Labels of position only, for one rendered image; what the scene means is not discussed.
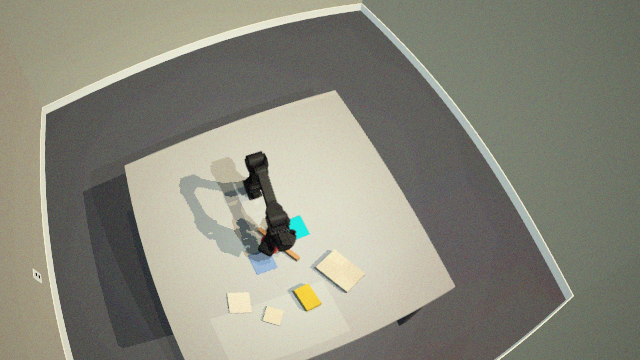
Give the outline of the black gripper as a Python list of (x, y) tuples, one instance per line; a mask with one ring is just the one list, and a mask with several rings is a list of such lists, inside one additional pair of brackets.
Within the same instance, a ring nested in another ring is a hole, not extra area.
[(276, 246), (274, 238), (272, 237), (274, 234), (271, 235), (269, 229), (267, 229), (266, 231), (267, 231), (267, 233), (266, 233), (266, 236), (264, 238), (264, 242), (261, 241), (261, 244), (258, 247), (258, 251), (260, 251), (260, 252), (262, 252), (262, 253), (264, 253), (264, 254), (266, 254), (266, 255), (268, 255), (270, 257), (270, 256), (273, 255), (273, 253), (274, 253), (274, 251), (276, 249), (275, 247), (277, 247), (277, 246)]

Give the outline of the tan wooden bar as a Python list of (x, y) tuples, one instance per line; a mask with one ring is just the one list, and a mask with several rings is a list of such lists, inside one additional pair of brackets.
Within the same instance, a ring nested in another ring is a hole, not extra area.
[[(258, 228), (258, 232), (263, 236), (265, 236), (266, 233), (267, 233), (267, 231), (264, 228), (262, 228), (261, 226)], [(290, 249), (287, 250), (287, 251), (285, 250), (283, 252), (285, 252), (288, 256), (290, 256), (296, 262), (298, 262), (298, 260), (300, 259), (300, 256), (298, 254), (292, 252)]]

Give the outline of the beige flat block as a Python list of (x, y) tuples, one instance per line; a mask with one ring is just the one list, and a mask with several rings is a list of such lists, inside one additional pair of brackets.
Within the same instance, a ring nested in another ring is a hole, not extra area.
[(365, 275), (335, 249), (315, 269), (346, 293)]

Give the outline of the yellow rectangular block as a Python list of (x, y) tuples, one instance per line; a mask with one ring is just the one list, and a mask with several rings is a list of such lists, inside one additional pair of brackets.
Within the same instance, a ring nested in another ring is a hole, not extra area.
[(295, 289), (294, 293), (304, 306), (306, 312), (310, 311), (311, 309), (315, 309), (315, 307), (321, 306), (322, 304), (322, 302), (320, 302), (319, 298), (317, 298), (316, 294), (314, 294), (313, 289), (308, 283), (300, 288)]

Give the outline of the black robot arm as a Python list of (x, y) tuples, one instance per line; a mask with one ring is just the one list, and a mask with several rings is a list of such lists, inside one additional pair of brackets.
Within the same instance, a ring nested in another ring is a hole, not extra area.
[[(245, 163), (249, 171), (249, 177), (243, 181), (247, 196), (252, 200), (258, 199), (263, 195), (266, 204), (266, 224), (271, 235), (274, 234), (272, 237), (275, 240), (278, 250), (281, 252), (291, 249), (297, 240), (296, 231), (290, 229), (288, 216), (277, 202), (268, 175), (269, 164), (267, 156), (262, 154), (262, 151), (250, 154), (246, 156)], [(285, 223), (287, 224), (284, 225)]]

